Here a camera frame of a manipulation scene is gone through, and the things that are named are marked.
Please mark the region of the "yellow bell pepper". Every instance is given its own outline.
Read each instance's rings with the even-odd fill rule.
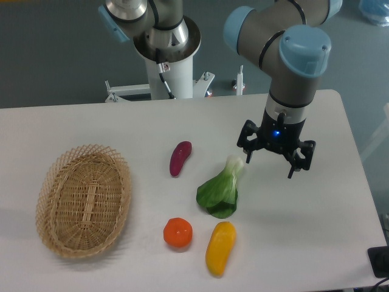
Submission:
[[[205,262],[214,276],[223,275],[235,238],[235,227],[230,222],[220,222],[213,230],[205,253]]]

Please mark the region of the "gray floor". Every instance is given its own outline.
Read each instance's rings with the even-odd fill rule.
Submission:
[[[116,43],[97,13],[103,0],[32,0],[0,4],[0,108],[100,103],[111,86],[147,83],[142,59],[131,42]],[[230,51],[222,39],[229,13],[241,5],[258,10],[271,0],[184,1],[185,14],[202,33],[194,78],[216,74],[214,95],[231,95],[230,82],[244,65],[246,94],[265,93],[270,78]],[[370,24],[357,0],[343,0],[322,25],[331,37],[328,70],[320,89],[342,96],[357,147],[385,119],[389,102],[389,27]],[[328,141],[336,147],[336,141]],[[377,213],[389,213],[389,139],[364,164]]]

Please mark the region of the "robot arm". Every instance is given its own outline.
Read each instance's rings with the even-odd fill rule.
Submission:
[[[171,29],[183,17],[182,0],[106,0],[105,9],[128,37],[152,27]]]
[[[132,38],[145,60],[151,98],[192,98],[193,55],[201,34],[183,15],[183,1],[105,1],[99,8],[104,22],[120,41]]]
[[[289,161],[288,178],[309,170],[315,142],[300,141],[300,133],[331,50],[327,34],[311,26],[332,17],[341,5],[342,0],[279,0],[259,13],[239,7],[227,19],[229,47],[272,77],[261,126],[246,121],[238,139],[247,163],[254,150],[265,148]]]

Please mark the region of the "metal bracket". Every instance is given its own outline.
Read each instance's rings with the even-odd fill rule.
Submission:
[[[204,72],[198,81],[193,80],[193,98],[204,98],[212,94],[210,84],[215,78],[211,72]],[[105,80],[108,98],[105,102],[127,102],[128,100],[120,96],[136,96],[150,93],[149,84],[128,85],[110,87],[108,80]]]
[[[205,71],[200,79],[193,85],[193,98],[203,99],[204,97],[207,97],[207,91],[214,78],[215,75],[213,73]]]

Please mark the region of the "purple sweet potato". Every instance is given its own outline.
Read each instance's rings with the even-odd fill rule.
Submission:
[[[184,166],[184,163],[190,156],[191,152],[192,144],[189,141],[183,141],[179,143],[174,149],[170,158],[170,174],[173,177],[177,177],[180,174],[182,167]]]

